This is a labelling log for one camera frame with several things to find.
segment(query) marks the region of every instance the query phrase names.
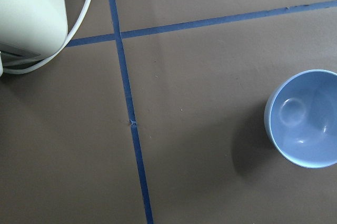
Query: white cable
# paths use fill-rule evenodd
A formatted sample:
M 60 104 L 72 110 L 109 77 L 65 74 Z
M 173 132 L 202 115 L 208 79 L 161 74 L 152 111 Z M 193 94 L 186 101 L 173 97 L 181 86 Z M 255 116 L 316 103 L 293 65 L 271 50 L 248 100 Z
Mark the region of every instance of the white cable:
M 59 52 L 69 43 L 69 41 L 74 37 L 75 33 L 77 32 L 78 28 L 80 27 L 84 16 L 86 14 L 86 12 L 88 11 L 89 5 L 90 5 L 91 0 L 85 0 L 83 8 L 81 10 L 81 13 L 74 25 L 74 27 L 72 28 L 72 30 L 69 32 L 67 38 L 65 39 L 62 47 L 52 56 L 40 61 L 39 63 L 36 63 L 33 66 L 30 66 L 26 69 L 22 69 L 22 70 L 12 70 L 12 69 L 7 69 L 4 67 L 4 72 L 8 73 L 8 74 L 15 74 L 15 75 L 20 75 L 20 74 L 26 74 L 29 73 L 31 71 L 34 71 L 36 69 L 38 69 L 39 67 L 42 67 L 43 65 L 47 64 L 48 62 L 50 62 L 55 56 L 57 56 L 59 54 Z

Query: blue line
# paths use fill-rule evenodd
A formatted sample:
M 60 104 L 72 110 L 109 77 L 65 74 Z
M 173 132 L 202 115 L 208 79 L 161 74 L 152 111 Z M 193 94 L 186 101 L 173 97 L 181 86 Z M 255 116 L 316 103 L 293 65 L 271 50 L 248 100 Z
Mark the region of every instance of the blue line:
M 104 42 L 104 41 L 113 41 L 115 40 L 115 34 L 105 34 L 105 35 L 99 35 L 99 36 L 92 36 L 87 38 L 77 38 L 75 40 L 71 40 L 67 47 L 71 46 L 81 46 L 86 44 L 93 44 L 98 42 Z
M 118 58 L 120 61 L 120 68 L 121 68 L 124 93 L 125 93 L 125 98 L 126 98 L 127 112 L 128 112 L 128 116 L 131 122 L 131 134 L 132 134 L 133 146 L 134 146 L 135 155 L 136 155 L 138 175 L 139 175 L 141 189 L 142 189 L 146 220 L 148 224 L 153 224 L 150 196 L 148 194 L 145 168 L 144 168 L 141 144 L 140 144 L 139 135 L 138 135 L 136 117 L 134 113 L 134 106 L 133 106 L 133 100 L 132 100 L 132 95 L 131 95 L 130 81 L 128 78 L 124 47 L 123 47 L 123 42 L 122 42 L 122 37 L 121 37 L 121 32 L 120 32 L 120 23 L 118 19 L 116 0 L 109 0 L 109 5 L 110 5 L 111 16 L 112 16 L 113 26 L 114 26 L 114 31 L 115 31 L 116 46 L 117 46 Z
M 337 7 L 337 0 L 315 3 L 315 4 L 308 4 L 308 5 L 284 7 L 284 8 L 278 8 L 278 9 L 272 9 L 270 11 L 250 12 L 250 13 L 244 13 L 244 14 L 239 14 L 239 15 L 209 18 L 206 20 L 198 20 L 198 21 L 191 21 L 191 22 L 185 22 L 185 23 L 179 23 L 179 24 L 144 28 L 144 29 L 139 29 L 139 30 L 122 32 L 121 36 L 122 38 L 131 38 L 131 37 L 138 37 L 138 36 L 151 35 L 151 34 L 157 34 L 157 33 L 166 33 L 166 32 L 172 32 L 172 31 L 178 31 L 178 30 L 184 30 L 184 29 L 197 28 L 197 27 L 202 27 L 202 26 L 224 24 L 224 23 L 237 22 L 237 21 L 243 21 L 243 20 L 252 20 L 252 19 L 261 18 L 261 17 L 270 17 L 270 16 L 277 16 L 277 15 L 283 15 L 283 14 L 289 14 L 289 13 L 296 13 L 296 12 L 313 11 L 316 9 L 325 9 L 325 8 L 331 8 L 331 7 Z

